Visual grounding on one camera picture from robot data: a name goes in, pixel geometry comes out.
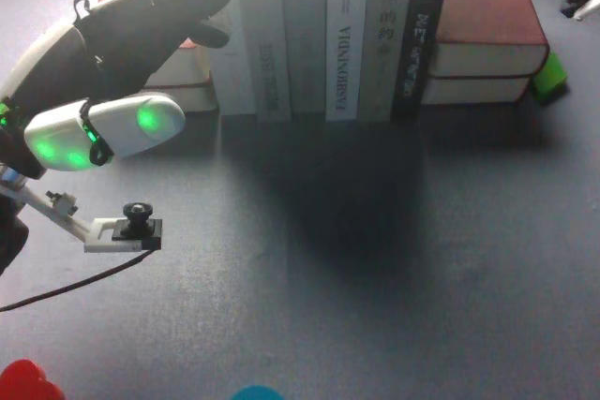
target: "gray table surface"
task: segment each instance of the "gray table surface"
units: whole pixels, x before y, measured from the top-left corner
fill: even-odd
[[[31,358],[69,399],[254,383],[293,400],[600,398],[600,21],[533,1],[570,75],[549,108],[402,126],[196,116],[152,151],[32,182],[75,194],[85,219],[148,200],[164,248],[0,315],[0,366]],[[0,304],[128,258],[22,219]]]

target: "book spine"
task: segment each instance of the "book spine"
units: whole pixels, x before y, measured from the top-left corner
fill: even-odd
[[[418,113],[443,0],[411,0],[402,39],[392,117]]]
[[[291,118],[282,0],[240,0],[256,112],[260,121]]]
[[[358,101],[361,122],[389,121],[411,0],[367,0]]]
[[[326,119],[356,119],[367,0],[327,0]]]
[[[325,111],[327,0],[283,0],[294,113]]]
[[[231,0],[211,18],[231,31],[229,43],[223,49],[208,49],[210,73],[215,85],[221,115],[255,114],[256,102],[240,0]]]

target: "green block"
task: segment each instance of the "green block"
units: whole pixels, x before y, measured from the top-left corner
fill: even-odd
[[[542,70],[533,77],[533,98],[545,104],[566,85],[567,74],[556,53],[551,52]]]

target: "black knob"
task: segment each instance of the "black knob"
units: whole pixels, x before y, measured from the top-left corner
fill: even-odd
[[[148,218],[152,215],[153,209],[150,203],[128,203],[123,207],[123,214],[129,220],[128,226],[123,229],[129,237],[140,236],[148,234]]]

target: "robotic arm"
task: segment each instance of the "robotic arm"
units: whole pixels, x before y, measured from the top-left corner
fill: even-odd
[[[87,170],[176,135],[185,124],[164,94],[136,94],[190,38],[220,48],[229,34],[210,17],[229,0],[104,0],[75,23],[59,22],[22,56],[0,88],[0,274],[23,248],[17,217],[29,204],[83,241],[87,252],[160,248],[152,207],[126,205],[127,219],[76,217],[69,194],[38,196],[26,186],[46,170]],[[106,230],[112,238],[102,240]]]

